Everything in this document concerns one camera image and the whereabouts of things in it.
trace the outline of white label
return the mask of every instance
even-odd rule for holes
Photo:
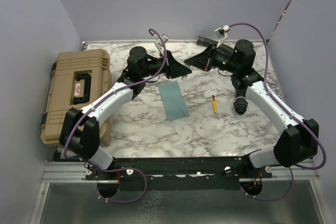
[[[79,96],[80,93],[80,83],[76,84],[75,86],[75,96]]]

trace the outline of tan hard case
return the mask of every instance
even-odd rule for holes
[[[67,111],[92,103],[111,88],[109,54],[102,49],[62,52],[51,70],[51,85],[46,112],[41,122],[41,139],[48,146],[60,146]],[[100,128],[100,146],[110,145],[110,120]]]

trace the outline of marble table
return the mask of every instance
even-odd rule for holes
[[[254,43],[254,68],[264,74],[265,49]],[[158,57],[153,42],[90,43],[87,50],[104,49],[111,58],[112,83],[127,65],[129,51],[134,46],[144,47],[148,54]],[[205,49],[194,42],[168,42],[176,60],[183,60]],[[204,157],[237,156],[275,144],[278,132],[267,117],[249,102],[247,112],[238,115],[233,108],[235,89],[230,77],[220,76],[216,70],[202,72],[192,67],[193,73],[185,81],[167,80],[162,76],[156,83],[148,83],[133,101],[123,105],[112,117],[111,145],[104,149],[115,157]],[[280,94],[272,67],[268,83]],[[158,85],[178,81],[190,116],[168,121]],[[213,113],[211,96],[217,101]]]

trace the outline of yellow utility knife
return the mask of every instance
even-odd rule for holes
[[[217,104],[214,95],[212,96],[212,108],[214,109],[214,113],[217,113]]]

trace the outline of gray wall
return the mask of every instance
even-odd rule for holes
[[[218,26],[250,22],[270,38],[289,0],[61,0],[83,40],[148,39],[153,27],[174,39],[216,37]],[[235,28],[230,39],[259,39]]]
[[[40,120],[58,53],[80,49],[60,0],[0,0],[0,223],[29,223],[50,149]]]
[[[286,102],[320,124],[327,165],[319,171],[336,213],[336,0],[293,0],[270,41],[270,52]]]

